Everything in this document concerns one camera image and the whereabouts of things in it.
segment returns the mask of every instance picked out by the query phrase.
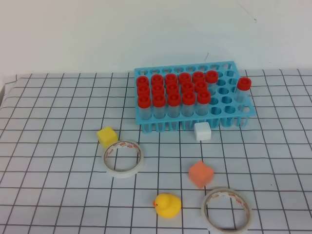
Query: white wall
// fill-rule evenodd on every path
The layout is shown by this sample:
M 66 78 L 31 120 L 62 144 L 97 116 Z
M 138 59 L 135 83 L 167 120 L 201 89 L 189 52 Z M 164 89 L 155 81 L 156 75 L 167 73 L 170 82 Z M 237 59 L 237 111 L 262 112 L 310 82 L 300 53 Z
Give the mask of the white wall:
M 0 4 L 4 74 L 128 71 L 222 60 L 234 60 L 240 69 L 312 66 L 311 0 Z

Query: tape roll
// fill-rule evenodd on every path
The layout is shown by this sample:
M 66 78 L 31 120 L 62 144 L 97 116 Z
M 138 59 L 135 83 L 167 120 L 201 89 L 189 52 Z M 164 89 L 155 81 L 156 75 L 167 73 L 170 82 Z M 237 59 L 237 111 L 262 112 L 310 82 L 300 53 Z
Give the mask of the tape roll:
M 137 151 L 138 154 L 138 162 L 136 164 L 136 166 L 134 166 L 133 168 L 129 169 L 129 170 L 115 170 L 114 168 L 111 168 L 108 165 L 108 157 L 109 155 L 119 149 L 119 148 L 129 148 L 129 149 L 135 149 Z M 103 155 L 103 161 L 105 166 L 107 167 L 107 173 L 109 173 L 112 177 L 115 178 L 129 178 L 131 176 L 134 176 L 136 173 L 139 172 L 142 164 L 143 164 L 143 152 L 140 148 L 140 146 L 132 141 L 125 141 L 125 140 L 120 140 L 120 141 L 116 141 L 115 143 L 111 144 L 107 150 L 105 151 L 104 155 Z
M 214 223 L 212 223 L 207 215 L 206 212 L 206 205 L 209 202 L 210 199 L 214 199 L 214 198 L 218 198 L 221 196 L 227 196 L 229 198 L 232 199 L 232 201 L 235 201 L 237 203 L 239 203 L 242 208 L 244 209 L 245 213 L 246 213 L 246 218 L 247 221 L 245 222 L 245 224 L 237 229 L 237 230 L 225 230 L 222 228 L 217 227 Z M 205 222 L 207 223 L 207 229 L 209 231 L 218 231 L 220 233 L 223 234 L 240 234 L 243 233 L 244 231 L 248 230 L 250 224 L 251 224 L 251 220 L 252 220 L 252 210 L 250 208 L 250 205 L 247 203 L 246 199 L 244 198 L 244 196 L 242 196 L 241 194 L 239 194 L 238 192 L 236 192 L 233 189 L 228 189 L 228 188 L 218 188 L 218 189 L 214 189 L 212 191 L 210 191 L 204 198 L 203 203 L 201 205 L 201 216 L 204 218 Z

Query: table surface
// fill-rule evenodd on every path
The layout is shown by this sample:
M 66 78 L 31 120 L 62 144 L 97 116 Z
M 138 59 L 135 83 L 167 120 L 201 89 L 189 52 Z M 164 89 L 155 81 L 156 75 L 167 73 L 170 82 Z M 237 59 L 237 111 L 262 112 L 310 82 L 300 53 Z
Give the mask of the table surface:
M 0 109 L 0 233 L 205 234 L 199 207 L 216 187 L 247 197 L 249 234 L 312 233 L 312 70 L 241 75 L 252 80 L 257 116 L 202 142 L 193 131 L 142 133 L 132 73 L 22 76 Z M 105 126 L 140 144 L 145 160 L 136 176 L 106 173 L 96 136 Z M 110 163 L 124 168 L 136 159 L 120 150 Z M 187 174 L 199 160 L 215 171 L 204 189 Z M 156 215 L 159 193 L 181 198 L 177 217 Z M 230 200 L 208 212 L 224 228 L 243 223 Z

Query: red cap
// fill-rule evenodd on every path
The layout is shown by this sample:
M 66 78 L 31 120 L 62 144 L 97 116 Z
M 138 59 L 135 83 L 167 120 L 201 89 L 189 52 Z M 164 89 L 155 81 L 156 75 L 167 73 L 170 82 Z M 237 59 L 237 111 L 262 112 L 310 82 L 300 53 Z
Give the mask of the red cap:
M 164 84 L 164 78 L 160 74 L 152 75 L 151 83 L 152 83 L 152 85 L 153 84 L 161 84 L 161 85 L 163 85 Z
M 195 83 L 195 92 L 199 92 L 200 90 L 207 90 L 208 89 L 208 83 L 205 81 L 198 81 Z
M 207 104 L 209 103 L 211 100 L 211 95 L 210 92 L 208 90 L 200 90 L 197 93 L 197 101 L 200 104 Z
M 142 95 L 137 98 L 137 104 L 139 108 L 148 108 L 151 106 L 151 98 L 148 95 Z
M 146 76 L 141 76 L 141 77 L 136 79 L 136 85 L 137 86 L 140 86 L 143 84 L 149 85 L 148 78 Z
M 218 81 L 218 78 L 219 74 L 216 71 L 211 70 L 206 73 L 206 81 L 210 84 L 216 83 Z
M 196 83 L 197 81 L 205 81 L 205 74 L 201 71 L 197 71 L 193 73 L 193 83 Z
M 174 94 L 174 93 L 179 93 L 179 86 L 176 83 L 169 83 L 166 86 L 166 93 L 167 94 Z
M 192 81 L 192 77 L 190 73 L 182 72 L 179 75 L 179 84 L 182 84 L 184 82 L 191 82 L 191 81 Z
M 152 85 L 152 94 L 164 94 L 165 88 L 161 84 L 154 84 Z
M 150 87 L 146 84 L 140 85 L 137 88 L 137 95 L 141 96 L 141 95 L 149 95 L 150 94 Z
M 182 93 L 185 93 L 187 91 L 191 91 L 193 92 L 194 91 L 194 85 L 192 82 L 184 82 L 182 84 L 182 87 L 181 87 L 181 92 Z
M 166 85 L 168 83 L 171 83 L 171 82 L 177 83 L 177 76 L 176 76 L 176 74 L 169 73 L 169 74 L 166 75 L 166 77 L 165 77 Z
M 193 105 L 196 101 L 194 92 L 185 92 L 182 95 L 182 102 L 184 105 Z
M 181 103 L 181 96 L 179 93 L 168 95 L 168 105 L 169 106 L 178 106 L 178 105 L 180 105 L 180 103 Z
M 252 85 L 251 79 L 247 77 L 242 77 L 238 80 L 237 88 L 242 91 L 247 91 L 250 89 L 251 85 Z
M 163 94 L 156 94 L 153 96 L 153 105 L 155 107 L 163 107 L 166 105 L 166 98 Z

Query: yellow rubber duck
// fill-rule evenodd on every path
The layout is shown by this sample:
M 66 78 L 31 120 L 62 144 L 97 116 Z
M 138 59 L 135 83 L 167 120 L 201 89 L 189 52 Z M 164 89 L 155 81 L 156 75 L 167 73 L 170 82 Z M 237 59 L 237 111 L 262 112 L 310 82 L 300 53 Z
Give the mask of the yellow rubber duck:
M 163 218 L 173 218 L 181 210 L 181 200 L 172 194 L 159 194 L 153 202 L 157 214 Z

